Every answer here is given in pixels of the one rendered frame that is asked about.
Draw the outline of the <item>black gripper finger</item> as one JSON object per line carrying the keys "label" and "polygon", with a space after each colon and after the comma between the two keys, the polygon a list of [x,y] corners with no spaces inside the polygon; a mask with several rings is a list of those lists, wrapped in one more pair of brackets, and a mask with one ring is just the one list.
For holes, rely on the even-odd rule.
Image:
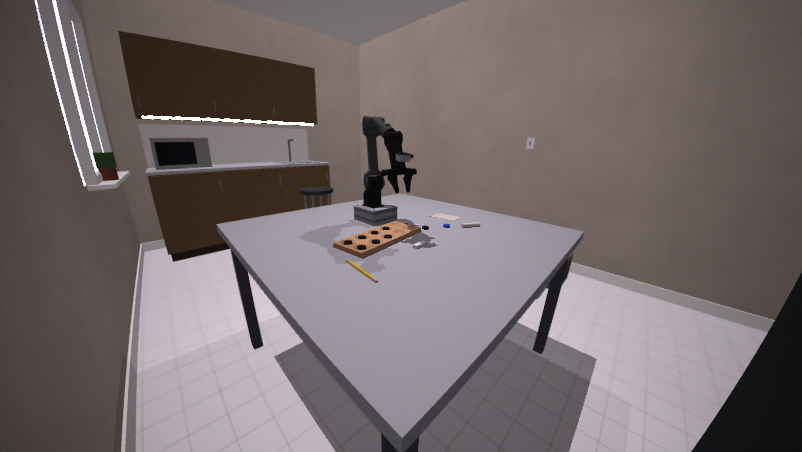
{"label": "black gripper finger", "polygon": [[404,180],[404,183],[405,183],[405,187],[406,187],[406,192],[410,192],[412,176],[413,176],[413,172],[408,172],[403,177],[403,180]]}
{"label": "black gripper finger", "polygon": [[387,179],[391,183],[391,185],[393,186],[393,188],[395,190],[395,193],[398,193],[399,192],[399,187],[398,187],[398,181],[397,181],[397,173],[396,174],[389,173]]}

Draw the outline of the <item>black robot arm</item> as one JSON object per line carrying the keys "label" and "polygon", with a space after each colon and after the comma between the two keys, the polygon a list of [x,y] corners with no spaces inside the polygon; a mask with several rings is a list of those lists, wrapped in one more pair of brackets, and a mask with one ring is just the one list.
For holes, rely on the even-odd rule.
{"label": "black robot arm", "polygon": [[[363,135],[367,139],[368,151],[368,165],[369,170],[364,175],[364,187],[366,190],[363,193],[364,204],[370,208],[383,207],[381,204],[381,189],[385,185],[384,176],[378,170],[378,156],[377,156],[377,136],[381,135],[384,138],[384,144],[389,152],[390,160],[395,158],[397,164],[404,164],[410,162],[413,155],[403,152],[402,142],[403,135],[401,131],[395,131],[390,124],[384,124],[383,117],[364,116],[362,121]],[[380,126],[383,125],[381,128]],[[380,128],[380,129],[379,129]],[[372,131],[373,129],[373,131]],[[370,130],[370,133],[368,133]],[[390,132],[388,132],[390,131]],[[371,134],[374,132],[374,134]],[[385,133],[386,132],[386,133]],[[378,134],[377,134],[378,133]],[[379,134],[380,133],[380,134]],[[405,153],[405,154],[398,154]],[[371,176],[371,177],[369,177]]]}

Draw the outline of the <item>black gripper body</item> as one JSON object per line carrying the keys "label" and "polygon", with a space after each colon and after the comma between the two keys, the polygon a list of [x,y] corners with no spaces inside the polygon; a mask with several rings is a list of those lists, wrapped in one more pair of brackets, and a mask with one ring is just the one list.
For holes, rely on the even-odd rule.
{"label": "black gripper body", "polygon": [[[397,173],[397,175],[405,175],[408,172],[413,172],[413,175],[415,175],[417,173],[416,169],[406,168],[405,163],[404,164],[397,164],[397,160],[395,160],[395,158],[392,158],[390,160],[390,163],[391,163],[391,169],[382,170],[381,171],[382,176],[389,175],[389,173]],[[400,173],[400,174],[398,174],[398,173]]]}

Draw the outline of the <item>tan wooden tray with round holes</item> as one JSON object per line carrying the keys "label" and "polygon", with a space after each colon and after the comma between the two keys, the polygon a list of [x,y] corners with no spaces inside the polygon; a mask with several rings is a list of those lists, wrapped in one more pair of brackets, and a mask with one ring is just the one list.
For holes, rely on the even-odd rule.
{"label": "tan wooden tray with round holes", "polygon": [[[383,227],[389,227],[389,230],[382,230]],[[378,234],[371,234],[371,231],[378,231]],[[421,227],[393,221],[391,223],[333,242],[333,247],[357,257],[364,258],[418,232],[421,232]],[[364,235],[366,236],[366,239],[368,239],[358,239],[358,236],[360,235]],[[384,235],[392,235],[392,238],[384,238]],[[372,244],[372,240],[375,239],[380,240],[380,243]],[[343,242],[346,240],[351,240],[352,244],[344,245]],[[357,250],[357,246],[359,245],[365,245],[366,249]]]}

